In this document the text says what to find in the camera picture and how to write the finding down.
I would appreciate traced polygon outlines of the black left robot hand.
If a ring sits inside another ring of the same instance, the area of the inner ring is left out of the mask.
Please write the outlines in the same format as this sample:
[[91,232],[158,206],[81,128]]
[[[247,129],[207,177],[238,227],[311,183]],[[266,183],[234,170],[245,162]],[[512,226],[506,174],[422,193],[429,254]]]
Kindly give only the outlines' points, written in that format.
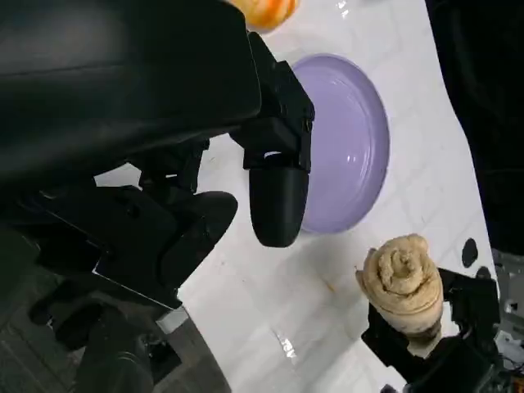
[[290,246],[305,213],[314,105],[225,1],[4,1],[1,221],[36,241],[62,294],[178,306],[237,212],[198,192],[227,134],[251,223]]

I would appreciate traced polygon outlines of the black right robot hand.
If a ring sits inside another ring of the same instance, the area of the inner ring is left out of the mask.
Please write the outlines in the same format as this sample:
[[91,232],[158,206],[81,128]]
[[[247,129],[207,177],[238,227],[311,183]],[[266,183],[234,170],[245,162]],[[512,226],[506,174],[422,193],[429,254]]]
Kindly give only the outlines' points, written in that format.
[[368,307],[364,343],[406,381],[406,392],[479,392],[501,365],[495,345],[500,322],[496,281],[470,278],[439,269],[444,284],[444,304],[458,333],[443,337],[423,358],[408,350],[408,338],[389,326]]

